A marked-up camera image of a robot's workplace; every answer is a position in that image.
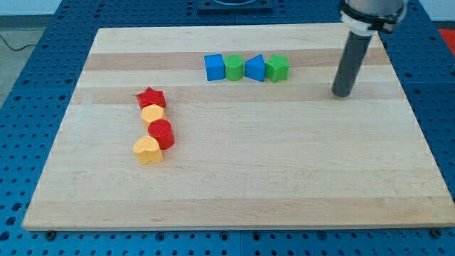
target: red cylinder block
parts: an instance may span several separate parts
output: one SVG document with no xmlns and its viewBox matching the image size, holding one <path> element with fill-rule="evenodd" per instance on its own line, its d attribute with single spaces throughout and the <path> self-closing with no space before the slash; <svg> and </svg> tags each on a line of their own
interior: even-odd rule
<svg viewBox="0 0 455 256">
<path fill-rule="evenodd" d="M 170 148 L 175 142 L 171 123 L 165 119 L 158 119 L 151 122 L 148 131 L 149 135 L 158 141 L 159 147 L 162 150 Z"/>
</svg>

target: wooden table surface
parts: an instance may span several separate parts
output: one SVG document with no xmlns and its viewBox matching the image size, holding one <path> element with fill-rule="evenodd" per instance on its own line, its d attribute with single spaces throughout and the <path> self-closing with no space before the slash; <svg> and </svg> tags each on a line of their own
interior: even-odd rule
<svg viewBox="0 0 455 256">
<path fill-rule="evenodd" d="M 29 230 L 414 228 L 455 206 L 375 35 L 352 96 L 330 92 L 342 23 L 103 28 L 33 195 Z M 203 56 L 289 56 L 289 80 L 208 82 Z M 160 164 L 135 94 L 163 90 Z"/>
</svg>

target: blue cube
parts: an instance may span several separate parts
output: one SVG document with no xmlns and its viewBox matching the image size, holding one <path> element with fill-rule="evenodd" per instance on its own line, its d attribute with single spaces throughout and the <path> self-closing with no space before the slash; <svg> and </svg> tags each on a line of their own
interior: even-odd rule
<svg viewBox="0 0 455 256">
<path fill-rule="evenodd" d="M 207 81 L 225 79 L 225 63 L 221 54 L 204 56 Z"/>
<path fill-rule="evenodd" d="M 264 56 L 259 54 L 258 56 L 247 60 L 245 63 L 245 76 L 264 82 L 265 77 L 265 63 Z"/>
</svg>

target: green block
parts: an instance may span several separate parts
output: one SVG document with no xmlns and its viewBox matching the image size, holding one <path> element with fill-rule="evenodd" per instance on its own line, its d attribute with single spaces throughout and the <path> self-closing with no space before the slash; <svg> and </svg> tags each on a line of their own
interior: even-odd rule
<svg viewBox="0 0 455 256">
<path fill-rule="evenodd" d="M 272 57 L 265 63 L 265 77 L 276 83 L 280 80 L 287 80 L 288 74 L 287 56 L 272 54 Z"/>
<path fill-rule="evenodd" d="M 232 54 L 225 58 L 226 79 L 238 81 L 243 78 L 243 58 L 240 55 Z"/>
</svg>

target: yellow block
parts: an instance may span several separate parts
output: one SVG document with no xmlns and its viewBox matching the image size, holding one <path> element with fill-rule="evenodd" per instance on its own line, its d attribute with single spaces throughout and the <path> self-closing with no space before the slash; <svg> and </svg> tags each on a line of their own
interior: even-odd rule
<svg viewBox="0 0 455 256">
<path fill-rule="evenodd" d="M 149 135 L 137 140 L 133 146 L 133 152 L 141 164 L 163 161 L 163 154 L 161 153 L 157 140 Z"/>
<path fill-rule="evenodd" d="M 153 104 L 142 109 L 141 120 L 145 126 L 145 130 L 149 128 L 151 122 L 165 118 L 164 108 L 158 105 Z"/>
</svg>

